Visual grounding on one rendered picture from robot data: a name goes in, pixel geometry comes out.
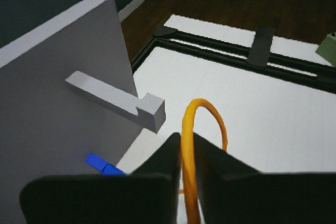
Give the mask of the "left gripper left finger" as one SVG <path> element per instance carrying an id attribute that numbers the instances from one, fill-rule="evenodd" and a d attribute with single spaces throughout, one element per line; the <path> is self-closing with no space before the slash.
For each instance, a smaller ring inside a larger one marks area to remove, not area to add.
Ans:
<path id="1" fill-rule="evenodd" d="M 177 224 L 180 180 L 173 132 L 129 174 L 43 176 L 23 187 L 19 203 L 27 224 Z"/>

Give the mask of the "orange cable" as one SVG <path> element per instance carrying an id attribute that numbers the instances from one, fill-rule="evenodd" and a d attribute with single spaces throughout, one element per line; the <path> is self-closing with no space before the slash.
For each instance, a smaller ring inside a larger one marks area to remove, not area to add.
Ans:
<path id="1" fill-rule="evenodd" d="M 181 169 L 183 189 L 180 189 L 179 195 L 184 194 L 184 202 L 188 224 L 201 224 L 197 185 L 194 164 L 193 130 L 194 118 L 198 107 L 206 108 L 216 119 L 221 135 L 222 149 L 227 152 L 228 138 L 224 121 L 218 110 L 212 103 L 203 98 L 193 99 L 186 107 L 182 120 L 181 132 Z M 127 174 L 112 164 L 108 164 L 103 174 Z"/>

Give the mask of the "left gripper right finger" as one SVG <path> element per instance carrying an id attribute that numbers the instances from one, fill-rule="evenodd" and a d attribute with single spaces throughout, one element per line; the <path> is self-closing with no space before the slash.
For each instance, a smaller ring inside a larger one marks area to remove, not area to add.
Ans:
<path id="1" fill-rule="evenodd" d="M 274 224 L 283 212 L 336 212 L 336 171 L 262 172 L 196 132 L 193 147 L 205 224 Z"/>

